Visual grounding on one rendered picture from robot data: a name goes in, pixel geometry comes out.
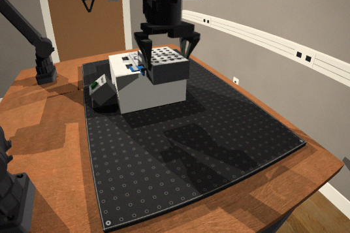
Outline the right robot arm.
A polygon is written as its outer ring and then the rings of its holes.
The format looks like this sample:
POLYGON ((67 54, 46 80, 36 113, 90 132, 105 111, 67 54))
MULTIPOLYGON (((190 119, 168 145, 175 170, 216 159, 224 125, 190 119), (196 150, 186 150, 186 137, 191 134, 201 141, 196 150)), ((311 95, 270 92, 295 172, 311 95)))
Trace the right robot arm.
MULTIPOLYGON (((143 14, 148 23, 154 24, 154 0, 148 3, 143 0, 143 14)), ((6 151, 11 147, 11 140, 5 139, 0 126, 0 230, 21 225, 29 185, 25 172, 11 174, 7 171, 7 164, 13 160, 13 156, 8 156, 6 151)))

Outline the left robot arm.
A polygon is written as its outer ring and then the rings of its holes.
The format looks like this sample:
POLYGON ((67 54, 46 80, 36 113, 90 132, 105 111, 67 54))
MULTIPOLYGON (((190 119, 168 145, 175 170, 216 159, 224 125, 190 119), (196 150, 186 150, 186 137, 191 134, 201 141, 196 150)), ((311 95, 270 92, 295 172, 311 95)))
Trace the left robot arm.
POLYGON ((56 66, 49 57, 55 51, 52 41, 42 37, 8 0, 0 0, 0 13, 35 47, 36 80, 53 77, 56 66))

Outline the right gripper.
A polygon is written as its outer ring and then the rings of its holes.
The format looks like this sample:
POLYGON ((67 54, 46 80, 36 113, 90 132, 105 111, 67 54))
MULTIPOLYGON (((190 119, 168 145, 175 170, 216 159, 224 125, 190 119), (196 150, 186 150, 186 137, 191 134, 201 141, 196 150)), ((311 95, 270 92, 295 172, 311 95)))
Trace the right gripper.
POLYGON ((198 44, 200 33, 194 31, 194 24, 181 21, 181 9, 182 0, 174 0, 174 3, 170 3, 170 0, 154 0, 154 24, 140 23, 140 29, 143 31, 134 32, 134 38, 148 70, 150 70, 152 51, 152 40, 148 35, 168 33, 170 38, 180 38, 180 52, 186 59, 189 59, 191 52, 198 44), (189 45, 185 52, 187 41, 189 45))

